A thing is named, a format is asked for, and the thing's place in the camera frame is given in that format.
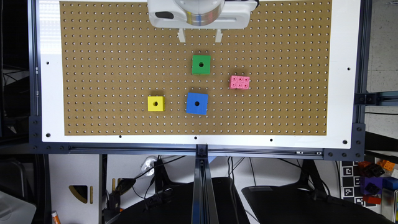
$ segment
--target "white panel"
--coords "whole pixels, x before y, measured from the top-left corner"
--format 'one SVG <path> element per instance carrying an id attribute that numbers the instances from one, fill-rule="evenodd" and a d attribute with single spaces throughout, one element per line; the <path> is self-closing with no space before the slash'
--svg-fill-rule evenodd
<path id="1" fill-rule="evenodd" d="M 102 216 L 102 155 L 49 155 L 51 206 L 63 224 L 99 224 Z M 79 201 L 70 185 L 86 185 L 87 203 Z M 90 203 L 93 186 L 93 203 Z"/>

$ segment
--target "metal frame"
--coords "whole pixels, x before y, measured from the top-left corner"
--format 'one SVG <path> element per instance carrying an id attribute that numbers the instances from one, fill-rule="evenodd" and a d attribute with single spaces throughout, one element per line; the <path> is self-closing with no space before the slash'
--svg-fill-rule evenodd
<path id="1" fill-rule="evenodd" d="M 29 57 L 30 57 L 30 97 L 31 117 L 29 123 L 29 144 L 8 150 L 0 150 L 1 154 L 39 153 L 39 154 L 174 154 L 195 155 L 194 144 L 97 144 L 72 142 L 42 142 L 41 130 L 41 80 L 40 80 L 40 49 L 37 36 L 39 18 L 38 2 L 29 1 Z M 361 17 L 359 23 L 358 59 L 356 69 L 356 93 L 366 92 L 366 79 L 369 57 L 369 37 L 371 26 L 371 0 L 361 1 Z M 297 159 L 327 159 L 360 161 L 363 160 L 364 105 L 355 105 L 353 113 L 353 136 L 350 149 L 325 149 L 304 147 L 231 147 L 208 146 L 209 156 L 251 156 L 280 157 Z"/>
<path id="2" fill-rule="evenodd" d="M 218 224 L 207 145 L 197 145 L 193 177 L 192 224 Z"/>

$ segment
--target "pink block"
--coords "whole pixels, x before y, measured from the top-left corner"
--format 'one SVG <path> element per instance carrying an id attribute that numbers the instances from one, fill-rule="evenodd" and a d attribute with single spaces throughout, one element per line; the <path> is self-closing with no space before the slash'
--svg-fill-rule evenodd
<path id="1" fill-rule="evenodd" d="M 249 89 L 250 78 L 239 76 L 239 75 L 231 75 L 229 79 L 229 88 L 230 89 L 240 89 L 240 90 L 248 90 Z"/>

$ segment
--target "blue cube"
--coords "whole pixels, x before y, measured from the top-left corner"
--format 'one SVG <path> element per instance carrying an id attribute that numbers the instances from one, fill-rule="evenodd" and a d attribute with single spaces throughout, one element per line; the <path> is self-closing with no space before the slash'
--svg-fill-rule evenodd
<path id="1" fill-rule="evenodd" d="M 398 189 L 398 179 L 393 177 L 386 177 L 383 179 L 383 187 L 390 189 L 390 190 L 397 190 Z"/>
<path id="2" fill-rule="evenodd" d="M 209 95 L 188 93 L 187 113 L 206 115 Z"/>

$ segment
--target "green cube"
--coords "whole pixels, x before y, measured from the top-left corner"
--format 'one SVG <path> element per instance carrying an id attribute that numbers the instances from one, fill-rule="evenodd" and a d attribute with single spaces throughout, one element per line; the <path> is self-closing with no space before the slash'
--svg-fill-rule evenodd
<path id="1" fill-rule="evenodd" d="M 192 57 L 192 75 L 209 75 L 210 61 L 210 55 L 194 55 Z"/>

